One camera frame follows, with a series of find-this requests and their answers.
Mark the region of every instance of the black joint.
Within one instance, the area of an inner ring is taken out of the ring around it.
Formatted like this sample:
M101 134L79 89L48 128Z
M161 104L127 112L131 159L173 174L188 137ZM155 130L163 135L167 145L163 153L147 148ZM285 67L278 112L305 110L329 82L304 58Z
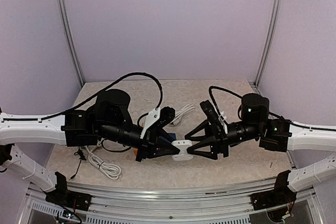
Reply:
M276 207L296 200L296 193L288 188L289 173L289 170L279 173L273 190L251 195L254 210Z
M70 209L75 208L88 211L92 196L89 194L68 190L66 177L59 172L55 172L55 175L57 177L57 184L55 186L56 189L45 193L46 201L56 205L68 207Z
M0 165L3 165L7 160L12 160L10 155L13 144L0 145Z

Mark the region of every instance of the white arm mount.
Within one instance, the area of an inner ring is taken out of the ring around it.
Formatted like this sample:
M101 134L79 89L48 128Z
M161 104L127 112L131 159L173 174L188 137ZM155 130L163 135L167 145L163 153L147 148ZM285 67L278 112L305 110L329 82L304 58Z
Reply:
M60 115L48 120L39 121L5 121L3 118L43 118L43 116L8 115L1 113L0 145L15 143L50 143L66 145L66 137L61 126L65 116ZM45 192L56 189L57 178L52 173L25 155L16 145L10 150L11 160L2 165L23 175L23 179L30 181Z
M308 127L336 129L336 126L294 123ZM292 133L292 137L288 138L287 150L289 151L320 150L335 152L317 163L292 170L288 176L288 187L291 191L303 190L336 175L336 131L304 129L291 125L289 132Z

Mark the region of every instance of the floor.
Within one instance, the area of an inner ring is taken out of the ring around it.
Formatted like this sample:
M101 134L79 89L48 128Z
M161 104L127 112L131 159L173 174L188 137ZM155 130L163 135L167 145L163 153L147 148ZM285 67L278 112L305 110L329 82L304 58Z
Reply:
M78 95L75 104L106 87L110 82L86 83ZM164 80L163 103L161 107L171 106L176 110L188 103L194 103L194 113L183 118L176 127L167 126L167 132L176 133L177 139L196 127L205 119L199 103L209 99L208 87L220 86L237 92L240 95L253 92L246 80ZM114 88L126 91L131 96L129 111L133 122L145 112L153 109L159 100L159 90L153 81L122 81ZM237 109L240 100L230 94L214 91L214 96L221 110L225 111L228 122L239 121ZM93 105L93 99L82 109ZM113 162L122 168L122 176L118 180L110 180L91 166L82 162L73 182L127 188L186 188L206 187L225 184L243 183L253 180L277 176L278 173L291 169L286 153L266 151L258 147L258 142L251 140L229 150L227 158L219 157L214 161L194 156L190 161L176 162L171 157L135 161L133 151L126 153L109 153L97 150L96 155L106 162ZM122 148L116 143L107 143L108 148ZM57 170L68 179L76 172L79 160L74 156L76 147L55 146L47 168Z

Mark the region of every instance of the metal rail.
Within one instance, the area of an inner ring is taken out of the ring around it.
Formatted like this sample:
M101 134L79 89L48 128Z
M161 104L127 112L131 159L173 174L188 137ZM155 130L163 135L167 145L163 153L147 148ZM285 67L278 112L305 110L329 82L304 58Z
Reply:
M65 0L57 0L60 16L61 16L61 21L62 21L62 26L64 29L66 41L69 47L70 55L71 55L71 60L73 63L73 67L75 68L76 76L78 78L78 82L81 85L81 87L84 86L85 84L85 79L83 72L80 68L80 63L77 57L75 45L74 45L74 40L72 38L71 34L71 29L69 25L69 20L68 20L68 15L67 15L67 9L65 5Z
M258 87L260 85L262 75L264 74L264 71L265 71L266 62L267 62L267 59L268 59L268 56L269 56L269 51L270 51L270 48L271 48L275 28L276 28L276 25L277 25L278 15L279 15L279 11L280 11L280 4L281 4L281 0L274 0L274 2L273 2L273 8L272 8L272 13L271 13L270 23L269 23L269 26L268 26L266 42L265 42L265 45L264 45L261 61L260 61L260 64L259 64L257 77L254 81L254 84L255 84L256 87Z

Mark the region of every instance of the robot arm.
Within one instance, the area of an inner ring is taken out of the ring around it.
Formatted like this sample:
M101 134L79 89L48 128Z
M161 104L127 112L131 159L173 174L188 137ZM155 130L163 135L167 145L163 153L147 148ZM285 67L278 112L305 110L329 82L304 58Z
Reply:
M169 107L156 108L147 115L144 127L132 123L127 111L130 97L121 90L100 92L94 106L58 116L0 114L0 165L22 174L39 186L46 200L87 211L88 194L69 191L65 176L52 173L26 156L16 143L51 143L67 146L96 145L102 137L138 149L137 161L178 154L171 137L162 129L175 116Z
M295 150L321 150L336 152L336 126L307 125L279 119L269 119L269 101L258 94L247 94L241 99L241 121L225 124L222 115L216 113L209 101L201 103L207 116L185 138L197 143L187 149L189 154L218 159L218 154L229 155L229 147L244 141L259 140L259 146L276 152ZM203 136L193 136L204 130ZM199 151L209 147L210 151ZM296 192L309 188L336 175L336 153L310 166L288 170L278 175L273 190L251 196L255 210L294 202ZM280 217L286 215L287 207L280 209Z

